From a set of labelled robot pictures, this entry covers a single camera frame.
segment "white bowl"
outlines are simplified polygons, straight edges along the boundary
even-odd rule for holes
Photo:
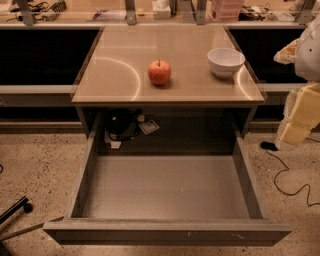
[[[220,78],[232,77],[246,60],[241,52],[232,48],[216,48],[207,56],[210,70]]]

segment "black cable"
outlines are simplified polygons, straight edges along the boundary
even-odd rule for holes
[[[278,157],[278,156],[276,156],[276,155],[274,155],[274,154],[271,154],[268,150],[266,150],[266,152],[267,152],[270,156],[273,156],[273,157],[275,157],[276,159],[278,159],[278,160],[283,164],[283,166],[285,167],[285,169],[284,169],[284,170],[281,170],[280,172],[278,172],[278,173],[276,174],[276,176],[274,177],[274,179],[273,179],[273,183],[274,183],[274,185],[276,186],[276,188],[278,189],[278,191],[280,191],[281,193],[283,193],[283,194],[286,195],[286,196],[295,196],[295,195],[299,194],[305,187],[307,187],[307,188],[308,188],[307,205],[308,205],[308,206],[320,205],[320,202],[309,203],[309,197],[310,197],[310,193],[311,193],[311,186],[310,186],[308,183],[305,184],[305,185],[303,185],[303,186],[302,186],[297,192],[295,192],[295,193],[288,193],[288,192],[285,192],[284,190],[282,190],[282,189],[278,186],[278,184],[277,184],[278,176],[279,176],[281,173],[283,173],[283,172],[289,171],[290,169],[289,169],[289,167],[280,159],[280,157]]]

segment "drawer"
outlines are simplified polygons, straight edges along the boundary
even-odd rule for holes
[[[272,223],[231,111],[157,114],[160,129],[111,150],[98,112],[62,221],[60,244],[272,246]]]

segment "speckled floor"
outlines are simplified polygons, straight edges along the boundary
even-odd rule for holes
[[[292,225],[293,232],[273,247],[147,247],[61,246],[41,229],[3,241],[12,255],[320,255],[320,206],[308,207],[307,189],[293,197],[281,194],[273,177],[284,169],[279,160],[259,145],[273,141],[273,133],[249,133],[245,137],[249,157],[260,185],[269,219]],[[320,134],[311,136],[319,140]],[[12,232],[63,216],[86,144],[81,133],[0,134],[0,213],[22,196],[34,206],[30,214],[19,210],[0,225],[0,239]],[[320,143],[306,140],[290,152],[276,152],[290,171],[279,178],[288,192],[311,185],[310,202],[320,202]]]

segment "apple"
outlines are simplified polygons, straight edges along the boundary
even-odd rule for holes
[[[171,77],[171,66],[164,60],[155,60],[149,65],[148,76],[154,85],[165,85]]]

